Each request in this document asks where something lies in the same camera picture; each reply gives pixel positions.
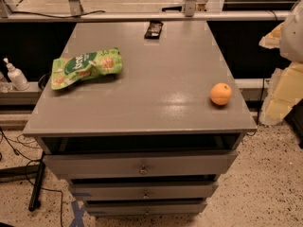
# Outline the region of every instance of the white bottle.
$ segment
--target white bottle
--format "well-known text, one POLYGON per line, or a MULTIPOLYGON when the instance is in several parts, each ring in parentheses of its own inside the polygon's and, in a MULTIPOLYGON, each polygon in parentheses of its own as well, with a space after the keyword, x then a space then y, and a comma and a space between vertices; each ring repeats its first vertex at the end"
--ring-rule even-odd
POLYGON ((3 61, 7 64, 7 68, 9 70, 8 76, 15 88, 20 91, 27 89, 29 87, 29 83, 23 72, 9 63, 7 58, 4 58, 3 61))

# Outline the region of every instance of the metal frame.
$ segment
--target metal frame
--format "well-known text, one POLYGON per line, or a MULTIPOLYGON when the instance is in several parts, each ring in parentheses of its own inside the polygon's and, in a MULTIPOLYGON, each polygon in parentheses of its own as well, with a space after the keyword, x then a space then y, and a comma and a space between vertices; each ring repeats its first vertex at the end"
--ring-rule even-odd
POLYGON ((62 14, 51 14, 59 18, 50 18, 42 15, 10 13, 9 7, 12 0, 0 0, 0 23, 17 22, 115 22, 115 21, 148 21, 152 19, 167 20, 205 20, 205 21, 264 21, 264 20, 285 20, 289 11, 275 11, 276 16, 271 11, 218 11, 200 12, 195 10, 196 0, 185 0, 184 12, 161 12, 161 13, 102 13, 83 15, 84 10, 80 0, 69 0, 70 14, 68 18, 62 14))

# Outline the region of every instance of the drawer handle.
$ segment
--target drawer handle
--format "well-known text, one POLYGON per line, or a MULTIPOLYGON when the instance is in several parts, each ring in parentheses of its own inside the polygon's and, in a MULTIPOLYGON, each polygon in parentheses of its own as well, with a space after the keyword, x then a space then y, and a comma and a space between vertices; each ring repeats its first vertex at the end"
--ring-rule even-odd
POLYGON ((150 196, 148 195, 147 192, 145 192, 144 195, 143 195, 143 200, 147 200, 149 198, 150 198, 150 196))
POLYGON ((146 174, 148 174, 148 170, 145 168, 145 166, 142 166, 142 168, 139 170, 139 173, 141 174, 141 175, 146 175, 146 174))

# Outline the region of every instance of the cabinet top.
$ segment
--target cabinet top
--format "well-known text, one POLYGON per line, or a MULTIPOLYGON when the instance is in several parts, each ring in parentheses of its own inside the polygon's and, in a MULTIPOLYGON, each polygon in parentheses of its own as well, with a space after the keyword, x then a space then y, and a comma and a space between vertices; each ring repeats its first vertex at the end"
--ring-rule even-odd
POLYGON ((159 40, 149 22, 77 24, 63 53, 71 58, 117 47, 119 75, 68 90, 47 83, 24 129, 28 136, 240 132, 256 129, 223 55, 203 21, 166 21, 159 40), (233 95, 223 107, 209 99, 218 82, 233 95))

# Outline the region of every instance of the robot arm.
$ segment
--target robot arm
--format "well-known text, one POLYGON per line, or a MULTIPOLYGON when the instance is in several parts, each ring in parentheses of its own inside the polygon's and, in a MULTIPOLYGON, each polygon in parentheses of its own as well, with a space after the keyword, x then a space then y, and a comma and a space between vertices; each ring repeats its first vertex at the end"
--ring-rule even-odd
POLYGON ((303 0, 299 0, 281 28, 280 55, 303 63, 303 0))

